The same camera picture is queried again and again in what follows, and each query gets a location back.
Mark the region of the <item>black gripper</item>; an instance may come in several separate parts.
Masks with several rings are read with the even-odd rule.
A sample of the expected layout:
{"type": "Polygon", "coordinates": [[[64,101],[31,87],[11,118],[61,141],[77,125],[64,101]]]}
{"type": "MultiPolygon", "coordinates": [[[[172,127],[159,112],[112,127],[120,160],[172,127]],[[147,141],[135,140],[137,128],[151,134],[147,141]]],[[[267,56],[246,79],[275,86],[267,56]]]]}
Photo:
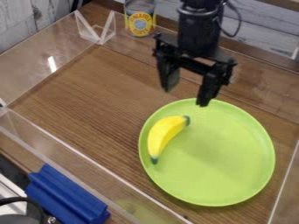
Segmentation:
{"type": "Polygon", "coordinates": [[[230,84],[238,62],[219,48],[208,56],[193,57],[188,53],[181,53],[173,34],[157,32],[153,40],[153,56],[163,90],[169,92],[175,88],[180,81],[180,69],[187,69],[203,77],[196,104],[207,107],[222,86],[230,84]]]}

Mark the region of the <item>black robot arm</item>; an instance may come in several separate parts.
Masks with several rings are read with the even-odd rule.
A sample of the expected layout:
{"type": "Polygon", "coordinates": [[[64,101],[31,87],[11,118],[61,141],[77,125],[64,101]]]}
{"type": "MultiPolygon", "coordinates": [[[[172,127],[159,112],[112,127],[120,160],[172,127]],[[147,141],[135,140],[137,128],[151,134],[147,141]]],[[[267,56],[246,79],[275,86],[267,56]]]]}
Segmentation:
{"type": "Polygon", "coordinates": [[[153,35],[156,67],[160,85],[169,92],[180,81],[180,69],[199,74],[202,84],[196,104],[207,107],[223,85],[230,84],[238,62],[219,47],[224,6],[235,9],[230,0],[181,0],[177,8],[177,34],[153,35]]]}

